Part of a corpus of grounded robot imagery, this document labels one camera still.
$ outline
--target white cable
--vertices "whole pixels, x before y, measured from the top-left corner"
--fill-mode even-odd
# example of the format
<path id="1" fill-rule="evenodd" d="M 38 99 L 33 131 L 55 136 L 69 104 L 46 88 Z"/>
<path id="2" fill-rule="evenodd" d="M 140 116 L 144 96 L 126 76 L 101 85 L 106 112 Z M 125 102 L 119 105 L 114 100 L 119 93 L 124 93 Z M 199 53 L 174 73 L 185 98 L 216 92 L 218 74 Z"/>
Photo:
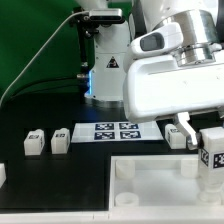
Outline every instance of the white cable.
<path id="1" fill-rule="evenodd" d="M 0 100 L 0 109 L 2 107 L 4 98 L 10 91 L 10 89 L 15 85 L 15 83 L 18 82 L 18 80 L 23 76 L 23 74 L 27 71 L 27 69 L 31 66 L 31 64 L 36 60 L 36 58 L 40 55 L 40 53 L 45 49 L 45 47 L 51 42 L 51 40 L 56 36 L 56 34 L 61 30 L 61 28 L 73 17 L 82 15 L 82 14 L 87 14 L 89 13 L 88 11 L 83 11 L 83 12 L 78 12 L 74 13 L 71 16 L 69 16 L 57 29 L 56 31 L 51 35 L 51 37 L 45 42 L 45 44 L 40 48 L 40 50 L 34 55 L 34 57 L 30 60 L 30 62 L 26 65 L 26 67 L 21 71 L 21 73 L 17 76 L 17 78 L 9 85 L 9 87 L 5 90 L 3 93 L 1 100 Z"/>

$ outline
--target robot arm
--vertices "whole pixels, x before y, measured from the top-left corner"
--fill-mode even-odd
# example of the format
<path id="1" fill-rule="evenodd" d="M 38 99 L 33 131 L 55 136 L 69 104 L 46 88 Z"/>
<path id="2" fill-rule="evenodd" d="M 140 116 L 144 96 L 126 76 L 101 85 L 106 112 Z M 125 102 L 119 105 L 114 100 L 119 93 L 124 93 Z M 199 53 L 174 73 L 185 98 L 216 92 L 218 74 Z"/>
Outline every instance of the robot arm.
<path id="1" fill-rule="evenodd" d="M 133 123 L 173 118 L 196 145 L 195 132 L 185 122 L 189 114 L 220 111 L 224 105 L 224 51 L 214 23 L 218 10 L 213 7 L 210 13 L 206 5 L 211 1 L 136 2 L 141 3 L 148 34 L 134 40 L 125 56 L 126 117 Z M 183 35 L 182 43 L 180 38 L 168 51 L 139 47 L 145 37 L 176 23 L 181 32 L 174 33 Z M 169 37 L 173 41 L 172 35 L 163 34 L 167 42 Z"/>
<path id="2" fill-rule="evenodd" d="M 106 9 L 108 8 L 108 3 L 112 1 L 115 2 L 131 2 L 132 0 L 75 0 L 83 9 Z"/>

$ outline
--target small white cube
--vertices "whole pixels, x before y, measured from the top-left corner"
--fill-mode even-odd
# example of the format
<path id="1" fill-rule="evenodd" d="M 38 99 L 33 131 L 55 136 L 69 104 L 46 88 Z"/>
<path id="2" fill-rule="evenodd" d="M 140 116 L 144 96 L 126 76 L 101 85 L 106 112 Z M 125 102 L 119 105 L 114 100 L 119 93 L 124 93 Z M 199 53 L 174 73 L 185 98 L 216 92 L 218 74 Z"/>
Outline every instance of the small white cube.
<path id="1" fill-rule="evenodd" d="M 173 124 L 166 125 L 165 139 L 167 140 L 171 149 L 186 148 L 186 137 Z"/>
<path id="2" fill-rule="evenodd" d="M 4 184 L 5 180 L 6 180 L 5 165 L 0 164 L 0 188 Z"/>
<path id="3" fill-rule="evenodd" d="M 200 130 L 204 148 L 208 152 L 224 152 L 224 129 L 222 127 Z"/>
<path id="4" fill-rule="evenodd" d="M 66 128 L 56 130 L 51 139 L 52 154 L 66 154 L 70 144 L 70 132 Z"/>
<path id="5" fill-rule="evenodd" d="M 26 156 L 40 155 L 45 144 L 44 131 L 30 131 L 24 141 Z"/>

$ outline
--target black table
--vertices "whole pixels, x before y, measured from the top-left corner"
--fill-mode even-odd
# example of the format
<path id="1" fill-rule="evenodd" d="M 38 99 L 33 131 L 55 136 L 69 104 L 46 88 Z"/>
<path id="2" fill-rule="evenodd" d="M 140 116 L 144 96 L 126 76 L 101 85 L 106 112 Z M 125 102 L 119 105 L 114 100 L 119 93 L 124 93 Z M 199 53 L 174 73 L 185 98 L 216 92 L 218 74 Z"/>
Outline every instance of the black table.
<path id="1" fill-rule="evenodd" d="M 0 111 L 0 163 L 7 181 L 0 189 L 0 213 L 104 211 L 109 206 L 112 155 L 195 153 L 171 151 L 165 141 L 105 142 L 71 145 L 66 155 L 52 155 L 55 130 L 75 123 L 125 121 L 123 109 L 80 103 L 78 94 L 24 95 Z M 163 128 L 167 121 L 159 122 Z M 216 113 L 195 116 L 199 130 L 222 125 Z M 25 156 L 23 142 L 31 130 L 45 131 L 40 156 Z"/>

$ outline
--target black label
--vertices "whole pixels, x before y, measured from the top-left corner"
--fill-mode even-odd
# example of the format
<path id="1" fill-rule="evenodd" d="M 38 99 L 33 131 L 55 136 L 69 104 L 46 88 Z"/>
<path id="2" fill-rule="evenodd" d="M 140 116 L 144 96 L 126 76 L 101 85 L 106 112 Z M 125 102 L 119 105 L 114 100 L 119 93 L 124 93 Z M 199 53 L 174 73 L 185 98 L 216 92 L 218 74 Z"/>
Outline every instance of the black label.
<path id="1" fill-rule="evenodd" d="M 139 131 L 121 131 L 121 139 L 140 139 L 141 134 Z"/>
<path id="2" fill-rule="evenodd" d="M 171 131 L 172 133 L 178 133 L 178 132 L 180 132 L 178 129 L 170 129 L 170 131 Z"/>
<path id="3" fill-rule="evenodd" d="M 114 130 L 114 124 L 108 123 L 108 124 L 96 124 L 95 125 L 96 131 L 107 131 L 107 130 Z"/>
<path id="4" fill-rule="evenodd" d="M 205 150 L 201 150 L 201 161 L 208 167 L 209 166 L 209 153 Z"/>
<path id="5" fill-rule="evenodd" d="M 96 132 L 94 140 L 113 140 L 115 139 L 114 132 Z"/>
<path id="6" fill-rule="evenodd" d="M 138 129 L 138 125 L 131 123 L 119 123 L 119 128 L 120 130 Z"/>
<path id="7" fill-rule="evenodd" d="M 42 137 L 40 138 L 40 147 L 41 148 L 43 147 L 43 139 L 42 139 Z"/>
<path id="8" fill-rule="evenodd" d="M 214 155 L 214 169 L 224 168 L 224 153 Z"/>
<path id="9" fill-rule="evenodd" d="M 107 65 L 107 68 L 119 68 L 119 65 L 114 57 L 111 58 L 110 62 Z"/>
<path id="10" fill-rule="evenodd" d="M 57 134 L 55 137 L 56 138 L 64 138 L 65 137 L 65 134 Z"/>
<path id="11" fill-rule="evenodd" d="M 39 135 L 30 135 L 29 136 L 29 139 L 38 139 L 39 138 Z"/>
<path id="12" fill-rule="evenodd" d="M 170 133 L 168 132 L 168 139 L 167 141 L 170 143 Z"/>

